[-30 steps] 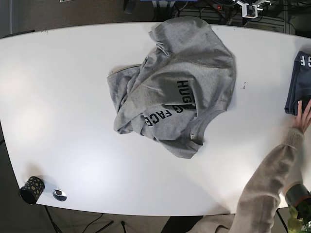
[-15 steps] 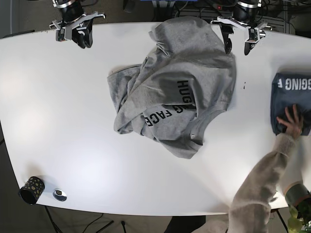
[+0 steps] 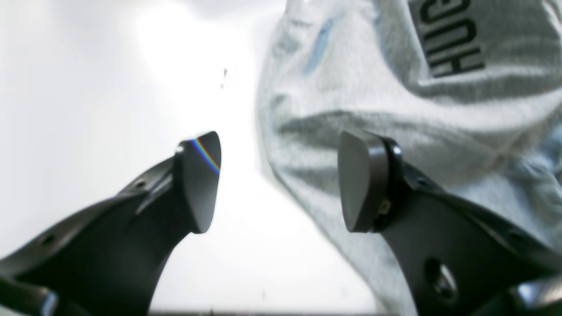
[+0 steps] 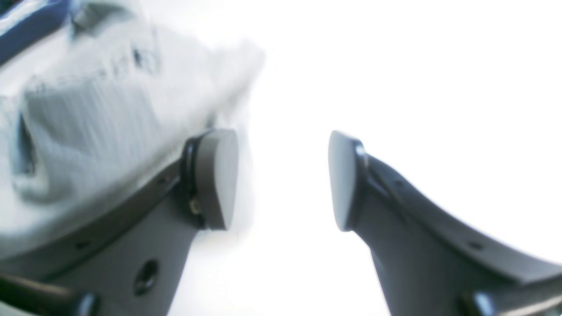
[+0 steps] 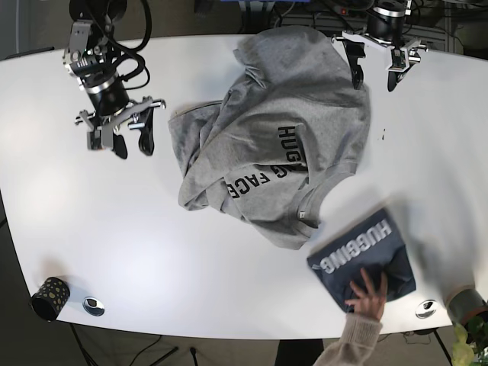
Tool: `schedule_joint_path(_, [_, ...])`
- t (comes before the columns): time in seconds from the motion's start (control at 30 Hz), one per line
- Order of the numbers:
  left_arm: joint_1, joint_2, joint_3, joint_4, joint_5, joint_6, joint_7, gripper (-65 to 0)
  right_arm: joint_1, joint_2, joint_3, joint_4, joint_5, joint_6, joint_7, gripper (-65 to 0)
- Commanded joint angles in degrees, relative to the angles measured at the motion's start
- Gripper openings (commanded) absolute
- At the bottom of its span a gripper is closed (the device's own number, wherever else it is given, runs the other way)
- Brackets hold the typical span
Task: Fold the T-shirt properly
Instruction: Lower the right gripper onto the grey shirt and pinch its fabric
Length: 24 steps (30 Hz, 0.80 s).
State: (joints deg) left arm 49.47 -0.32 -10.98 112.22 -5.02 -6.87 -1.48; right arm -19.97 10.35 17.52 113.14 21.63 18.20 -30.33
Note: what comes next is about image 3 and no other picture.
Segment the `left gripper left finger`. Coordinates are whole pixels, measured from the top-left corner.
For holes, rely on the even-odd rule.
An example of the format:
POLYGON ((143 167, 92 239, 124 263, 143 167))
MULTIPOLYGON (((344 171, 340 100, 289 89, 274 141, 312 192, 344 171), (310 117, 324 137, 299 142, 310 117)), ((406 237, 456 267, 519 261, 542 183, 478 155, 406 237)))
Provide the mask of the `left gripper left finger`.
POLYGON ((21 316, 146 316, 174 248, 213 220, 217 132, 182 141, 116 196, 1 259, 1 309, 21 316))

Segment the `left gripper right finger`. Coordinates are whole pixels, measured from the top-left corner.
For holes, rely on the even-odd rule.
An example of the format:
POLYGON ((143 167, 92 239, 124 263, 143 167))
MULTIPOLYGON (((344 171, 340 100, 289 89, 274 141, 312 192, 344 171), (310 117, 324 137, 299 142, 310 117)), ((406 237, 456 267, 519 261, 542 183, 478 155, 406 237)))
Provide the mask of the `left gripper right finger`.
POLYGON ((343 218, 382 236, 420 316, 559 316, 561 256, 506 218, 442 190, 366 131, 339 136, 343 218))

